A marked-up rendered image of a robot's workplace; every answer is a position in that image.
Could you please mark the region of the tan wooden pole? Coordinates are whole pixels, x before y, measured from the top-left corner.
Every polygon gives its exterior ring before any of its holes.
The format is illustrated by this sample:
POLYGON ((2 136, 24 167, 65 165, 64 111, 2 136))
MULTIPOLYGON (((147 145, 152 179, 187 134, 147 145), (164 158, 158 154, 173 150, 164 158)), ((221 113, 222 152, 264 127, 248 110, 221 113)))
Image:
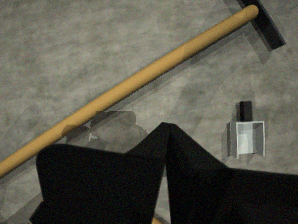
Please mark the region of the tan wooden pole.
POLYGON ((42 148, 52 145, 100 112, 253 19, 272 50, 286 44, 274 21, 259 0, 241 1, 245 5, 244 9, 181 44, 157 61, 150 63, 0 161, 0 177, 38 154, 42 148))

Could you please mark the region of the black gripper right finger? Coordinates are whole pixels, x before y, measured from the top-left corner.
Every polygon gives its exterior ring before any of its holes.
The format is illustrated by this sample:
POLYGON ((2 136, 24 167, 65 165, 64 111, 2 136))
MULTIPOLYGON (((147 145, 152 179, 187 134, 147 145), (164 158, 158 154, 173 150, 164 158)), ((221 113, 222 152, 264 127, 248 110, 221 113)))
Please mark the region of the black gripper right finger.
POLYGON ((225 224, 238 203, 298 207, 298 175, 229 168, 176 124, 169 128, 171 224, 225 224))

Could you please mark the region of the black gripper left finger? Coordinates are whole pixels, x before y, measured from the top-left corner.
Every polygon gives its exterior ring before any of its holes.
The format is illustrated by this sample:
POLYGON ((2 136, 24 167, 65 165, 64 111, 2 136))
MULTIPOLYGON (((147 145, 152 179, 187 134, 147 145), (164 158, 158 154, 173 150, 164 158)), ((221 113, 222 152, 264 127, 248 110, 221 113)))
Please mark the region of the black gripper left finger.
POLYGON ((132 207, 139 224, 152 224, 169 136, 169 124, 161 122, 124 154, 68 144, 42 148, 36 169, 43 200, 55 193, 132 207))

